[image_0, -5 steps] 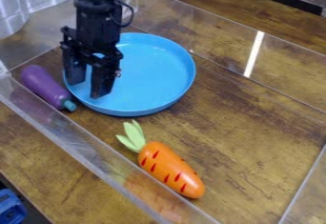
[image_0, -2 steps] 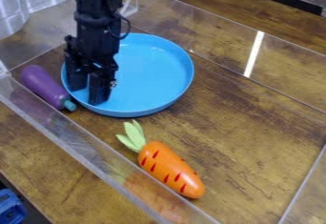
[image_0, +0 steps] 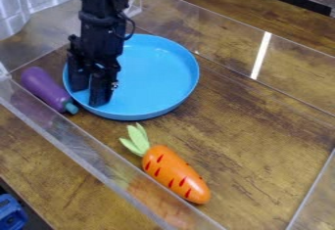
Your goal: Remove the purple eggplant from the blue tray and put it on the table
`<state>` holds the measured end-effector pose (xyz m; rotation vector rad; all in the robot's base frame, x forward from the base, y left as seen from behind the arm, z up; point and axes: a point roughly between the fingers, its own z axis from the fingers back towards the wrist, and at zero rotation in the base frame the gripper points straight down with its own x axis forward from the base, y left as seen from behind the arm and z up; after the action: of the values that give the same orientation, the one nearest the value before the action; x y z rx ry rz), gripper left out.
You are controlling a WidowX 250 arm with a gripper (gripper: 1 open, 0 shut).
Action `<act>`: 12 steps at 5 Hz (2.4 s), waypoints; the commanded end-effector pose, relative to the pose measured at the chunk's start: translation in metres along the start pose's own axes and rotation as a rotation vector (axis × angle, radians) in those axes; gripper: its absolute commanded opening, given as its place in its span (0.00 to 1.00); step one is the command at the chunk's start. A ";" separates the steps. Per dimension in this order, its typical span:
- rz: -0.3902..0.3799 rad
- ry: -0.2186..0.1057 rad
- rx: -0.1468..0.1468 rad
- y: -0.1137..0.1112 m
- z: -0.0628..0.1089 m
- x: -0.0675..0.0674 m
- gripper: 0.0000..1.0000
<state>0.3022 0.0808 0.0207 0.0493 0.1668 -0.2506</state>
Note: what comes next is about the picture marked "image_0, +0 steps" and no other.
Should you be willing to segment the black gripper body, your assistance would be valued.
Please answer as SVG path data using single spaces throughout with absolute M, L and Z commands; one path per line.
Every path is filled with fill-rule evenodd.
M 121 71 L 117 58 L 123 52 L 123 41 L 126 34 L 126 20 L 111 15 L 105 18 L 82 11 L 79 13 L 82 21 L 82 35 L 73 34 L 70 48 L 67 52 L 69 60 L 81 60 L 93 74 L 105 69 L 115 74 Z

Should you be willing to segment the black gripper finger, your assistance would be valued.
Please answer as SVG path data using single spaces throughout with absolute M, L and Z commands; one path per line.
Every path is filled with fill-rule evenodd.
M 69 82 L 74 92 L 86 90 L 90 86 L 90 69 L 86 64 L 71 58 L 69 60 Z
M 115 83 L 117 78 L 111 71 L 102 69 L 93 74 L 90 95 L 90 105 L 93 107 L 103 106 L 110 102 Z

